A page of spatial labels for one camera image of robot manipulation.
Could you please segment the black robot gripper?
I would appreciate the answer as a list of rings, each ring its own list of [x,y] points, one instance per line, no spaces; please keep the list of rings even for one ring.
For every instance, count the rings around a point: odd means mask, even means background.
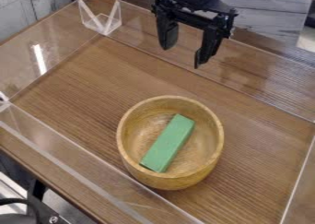
[[[174,47],[179,38],[179,23],[203,29],[201,48],[195,54],[195,68],[206,64],[217,51],[223,37],[229,38],[238,11],[221,0],[155,0],[159,43],[165,50]]]

